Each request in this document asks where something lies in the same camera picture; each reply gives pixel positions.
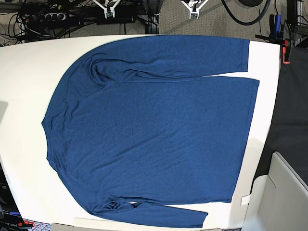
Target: long-sleeve shirt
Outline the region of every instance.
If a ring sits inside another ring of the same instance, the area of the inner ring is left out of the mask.
[[[249,41],[150,36],[97,47],[60,80],[42,122],[47,159],[90,214],[134,224],[202,227],[229,203],[258,81],[244,72]]]

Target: black surface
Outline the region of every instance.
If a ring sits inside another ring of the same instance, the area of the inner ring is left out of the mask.
[[[289,61],[281,63],[272,125],[254,179],[268,174],[278,151],[308,184],[308,50],[291,48]]]

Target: white table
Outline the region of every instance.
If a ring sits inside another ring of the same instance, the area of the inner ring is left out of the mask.
[[[0,122],[0,157],[23,218],[89,228],[101,228],[103,225],[105,229],[111,230],[144,230],[139,225],[85,220],[103,219],[82,209],[49,166],[46,160],[46,137],[41,125],[54,89],[77,58],[99,45],[137,36],[67,38],[0,48],[0,101],[8,103]],[[203,229],[238,228],[243,224],[247,205],[241,206],[241,198],[250,194],[270,127],[280,70],[279,53],[278,45],[252,41],[248,72],[224,74],[255,78],[260,80],[260,85],[232,203],[176,206],[208,212]],[[0,104],[0,114],[3,114],[4,104]],[[147,227],[147,230],[166,229]]]

